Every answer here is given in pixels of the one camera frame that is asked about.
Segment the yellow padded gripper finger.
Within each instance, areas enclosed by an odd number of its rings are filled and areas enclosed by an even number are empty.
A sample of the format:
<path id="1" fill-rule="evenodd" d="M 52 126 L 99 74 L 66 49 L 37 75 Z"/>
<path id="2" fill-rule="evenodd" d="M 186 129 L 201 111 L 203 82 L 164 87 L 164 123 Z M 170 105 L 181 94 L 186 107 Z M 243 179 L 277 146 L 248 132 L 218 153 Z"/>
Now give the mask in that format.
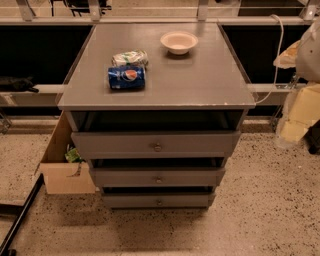
<path id="1" fill-rule="evenodd" d="M 276 128 L 276 145 L 283 149 L 297 145 L 319 120 L 320 84 L 308 83 L 291 90 Z"/>
<path id="2" fill-rule="evenodd" d="M 286 50 L 276 57 L 273 65 L 281 69 L 295 68 L 299 44 L 300 41 L 296 41 L 291 44 Z"/>

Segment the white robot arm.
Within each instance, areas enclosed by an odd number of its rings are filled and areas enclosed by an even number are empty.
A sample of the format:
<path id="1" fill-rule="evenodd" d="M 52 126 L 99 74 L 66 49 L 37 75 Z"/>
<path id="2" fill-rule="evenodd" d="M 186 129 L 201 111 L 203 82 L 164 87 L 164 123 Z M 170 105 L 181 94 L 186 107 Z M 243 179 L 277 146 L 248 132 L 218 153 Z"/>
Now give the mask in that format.
<path id="1" fill-rule="evenodd" d="M 280 147 L 297 144 L 320 120 L 320 18 L 273 62 L 278 68 L 295 68 L 307 85 L 291 92 L 285 101 L 284 116 L 277 128 Z"/>

